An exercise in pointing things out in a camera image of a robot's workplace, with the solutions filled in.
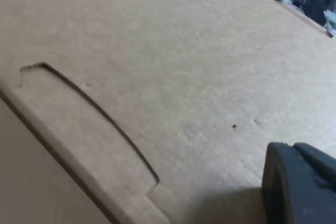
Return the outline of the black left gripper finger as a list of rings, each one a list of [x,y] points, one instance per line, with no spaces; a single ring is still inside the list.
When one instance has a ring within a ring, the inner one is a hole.
[[[267,223],[335,223],[335,158],[306,143],[271,142],[261,191]]]

